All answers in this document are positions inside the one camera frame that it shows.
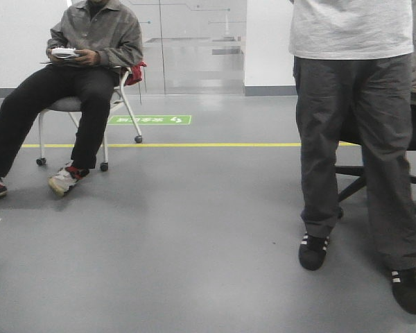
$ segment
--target black pants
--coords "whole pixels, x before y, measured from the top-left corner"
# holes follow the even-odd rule
[[[302,212],[311,236],[338,221],[336,149],[352,108],[362,139],[372,235],[386,266],[416,267],[416,216],[406,150],[411,138],[410,55],[378,60],[296,58],[302,141]]]
[[[111,96],[118,84],[117,73],[104,67],[48,65],[29,76],[0,107],[0,177],[8,174],[37,115],[66,96],[77,96],[82,103],[71,154],[73,165],[93,169],[110,113]]]

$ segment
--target person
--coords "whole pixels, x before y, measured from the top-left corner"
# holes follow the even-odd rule
[[[77,58],[62,59],[54,48],[76,49]],[[51,29],[46,54],[50,64],[29,76],[0,107],[0,196],[3,178],[38,113],[58,99],[77,96],[82,117],[71,161],[49,178],[49,187],[64,196],[96,164],[103,141],[110,99],[119,84],[114,67],[142,61],[141,27],[135,14],[119,0],[86,0],[70,6]]]
[[[350,110],[363,141],[372,236],[399,305],[416,314],[416,216],[406,149],[411,138],[413,10],[403,0],[290,0],[296,122],[306,233],[298,257],[324,263],[340,208],[335,174]]]

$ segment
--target hand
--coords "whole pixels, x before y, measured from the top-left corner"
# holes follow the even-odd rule
[[[98,52],[92,50],[75,50],[80,57],[74,58],[73,61],[82,66],[95,66],[100,64],[100,55]]]
[[[57,58],[55,55],[52,55],[53,49],[47,49],[46,55],[48,56],[49,60],[54,64],[62,64],[64,59]]]

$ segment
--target shirt sleeve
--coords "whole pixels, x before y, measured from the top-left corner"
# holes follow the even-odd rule
[[[68,44],[67,39],[64,37],[62,32],[62,22],[57,23],[53,28],[50,30],[51,32],[51,39],[48,40],[46,49],[53,49],[55,47],[66,47]]]
[[[144,58],[142,34],[139,20],[132,15],[132,21],[126,26],[117,48],[105,48],[99,51],[102,66],[131,67]]]

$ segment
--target glass wall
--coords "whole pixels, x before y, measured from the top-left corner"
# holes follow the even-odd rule
[[[148,93],[243,94],[247,1],[121,2],[141,22]]]

